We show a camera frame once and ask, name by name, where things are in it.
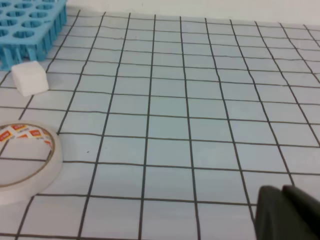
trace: roll of tape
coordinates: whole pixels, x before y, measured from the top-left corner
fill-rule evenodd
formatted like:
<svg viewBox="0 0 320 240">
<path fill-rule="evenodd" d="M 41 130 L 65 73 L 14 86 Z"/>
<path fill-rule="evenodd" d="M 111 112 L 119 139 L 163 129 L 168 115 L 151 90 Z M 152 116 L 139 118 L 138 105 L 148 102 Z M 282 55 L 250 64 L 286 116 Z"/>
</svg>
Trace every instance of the roll of tape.
<svg viewBox="0 0 320 240">
<path fill-rule="evenodd" d="M 63 164 L 61 143 L 49 127 L 22 120 L 0 124 L 0 142 L 14 138 L 44 141 L 51 151 L 46 162 L 33 174 L 16 182 L 0 184 L 0 205 L 19 202 L 40 193 L 58 176 Z"/>
</svg>

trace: tape roll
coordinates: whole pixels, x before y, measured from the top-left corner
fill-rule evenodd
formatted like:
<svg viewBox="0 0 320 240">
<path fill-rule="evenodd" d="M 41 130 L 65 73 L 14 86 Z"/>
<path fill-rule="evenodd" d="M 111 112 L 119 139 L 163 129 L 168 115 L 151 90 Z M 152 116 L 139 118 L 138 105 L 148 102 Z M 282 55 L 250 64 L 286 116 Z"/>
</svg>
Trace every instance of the tape roll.
<svg viewBox="0 0 320 240">
<path fill-rule="evenodd" d="M 16 182 L 0 184 L 0 205 L 11 204 L 30 198 L 46 189 L 58 176 L 63 164 L 62 148 L 57 134 L 49 127 L 41 123 L 23 120 L 1 123 L 0 138 L 1 136 L 3 136 L 2 143 L 12 138 L 35 138 L 42 140 L 50 145 L 51 151 L 46 162 L 33 174 Z"/>
</svg>

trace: white wall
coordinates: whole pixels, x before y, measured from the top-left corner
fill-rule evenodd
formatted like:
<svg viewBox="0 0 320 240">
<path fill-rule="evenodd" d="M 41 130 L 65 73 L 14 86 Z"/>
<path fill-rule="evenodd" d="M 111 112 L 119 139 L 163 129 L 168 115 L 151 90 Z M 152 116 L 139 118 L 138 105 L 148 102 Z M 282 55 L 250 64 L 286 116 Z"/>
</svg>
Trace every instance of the white wall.
<svg viewBox="0 0 320 240">
<path fill-rule="evenodd" d="M 101 12 L 320 25 L 320 0 L 68 0 Z"/>
</svg>

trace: white surface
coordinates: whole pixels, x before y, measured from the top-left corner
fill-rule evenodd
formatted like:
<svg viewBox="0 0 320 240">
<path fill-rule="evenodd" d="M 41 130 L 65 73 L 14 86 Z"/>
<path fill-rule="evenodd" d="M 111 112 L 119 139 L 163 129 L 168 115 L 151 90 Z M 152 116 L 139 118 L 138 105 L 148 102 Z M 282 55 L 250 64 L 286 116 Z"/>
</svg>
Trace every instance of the white surface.
<svg viewBox="0 0 320 240">
<path fill-rule="evenodd" d="M 11 70 L 14 84 L 24 97 L 49 89 L 46 71 L 37 61 L 14 65 Z"/>
<path fill-rule="evenodd" d="M 98 12 L 320 23 L 320 2 L 317 0 L 68 0 L 67 4 Z"/>
</svg>

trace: blue tube rack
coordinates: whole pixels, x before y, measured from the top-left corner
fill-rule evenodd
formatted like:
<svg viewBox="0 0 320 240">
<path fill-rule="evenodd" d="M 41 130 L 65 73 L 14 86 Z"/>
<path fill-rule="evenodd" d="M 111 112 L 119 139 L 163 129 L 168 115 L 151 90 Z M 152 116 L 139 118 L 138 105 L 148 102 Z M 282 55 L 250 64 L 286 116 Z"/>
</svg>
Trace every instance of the blue tube rack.
<svg viewBox="0 0 320 240">
<path fill-rule="evenodd" d="M 0 71 L 43 61 L 67 21 L 67 0 L 0 0 Z"/>
</svg>

